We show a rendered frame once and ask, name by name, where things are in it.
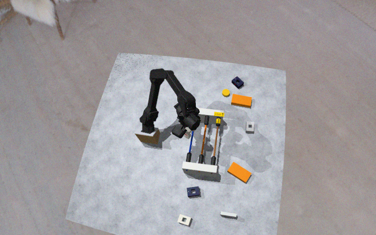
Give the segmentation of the yellow round disc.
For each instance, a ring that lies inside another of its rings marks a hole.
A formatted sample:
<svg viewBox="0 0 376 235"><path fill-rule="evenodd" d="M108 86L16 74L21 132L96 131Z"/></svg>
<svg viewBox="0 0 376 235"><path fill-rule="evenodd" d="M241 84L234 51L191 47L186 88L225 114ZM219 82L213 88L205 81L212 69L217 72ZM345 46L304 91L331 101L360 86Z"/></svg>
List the yellow round disc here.
<svg viewBox="0 0 376 235"><path fill-rule="evenodd" d="M230 91L227 90L227 89L224 89L224 90L222 91L222 95L223 95L223 96L229 96L229 95L230 95Z"/></svg>

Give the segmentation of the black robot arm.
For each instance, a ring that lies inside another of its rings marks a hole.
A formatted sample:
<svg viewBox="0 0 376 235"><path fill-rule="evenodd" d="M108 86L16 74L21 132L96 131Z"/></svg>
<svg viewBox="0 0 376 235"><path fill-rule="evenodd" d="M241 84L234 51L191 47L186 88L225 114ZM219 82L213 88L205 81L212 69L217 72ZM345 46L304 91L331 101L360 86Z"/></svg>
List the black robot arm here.
<svg viewBox="0 0 376 235"><path fill-rule="evenodd" d="M172 70L154 69L151 70L149 79L151 81L151 89L148 105L144 109L143 115L140 117L140 122L142 123L141 132L151 134L155 131L153 122L156 121L159 113L156 109L156 104L160 86L165 79L177 95L178 103L174 108L176 109L178 118L183 120L185 127L188 127L191 131L196 130L201 120L199 116L194 115L194 113L196 113L195 97L184 89L174 75L174 72ZM192 107L192 109L188 110L190 107Z"/></svg>

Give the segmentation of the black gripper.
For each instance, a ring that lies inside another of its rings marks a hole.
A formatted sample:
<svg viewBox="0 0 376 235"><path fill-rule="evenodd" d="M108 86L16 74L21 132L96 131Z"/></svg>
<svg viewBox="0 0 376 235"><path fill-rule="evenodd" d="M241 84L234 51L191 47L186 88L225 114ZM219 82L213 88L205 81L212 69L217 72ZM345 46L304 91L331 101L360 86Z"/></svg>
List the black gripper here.
<svg viewBox="0 0 376 235"><path fill-rule="evenodd" d="M199 109L196 108L196 113L194 113L194 115L197 116L199 113L200 113ZM177 116L177 118L178 118L178 116ZM186 133L187 130L185 129L185 123L183 122L183 120L179 119L178 121L180 122L181 126L179 126L179 125L177 127L175 126L171 132L172 132L173 135L175 135L175 136L177 136L178 138L181 139L183 137L183 135Z"/></svg>

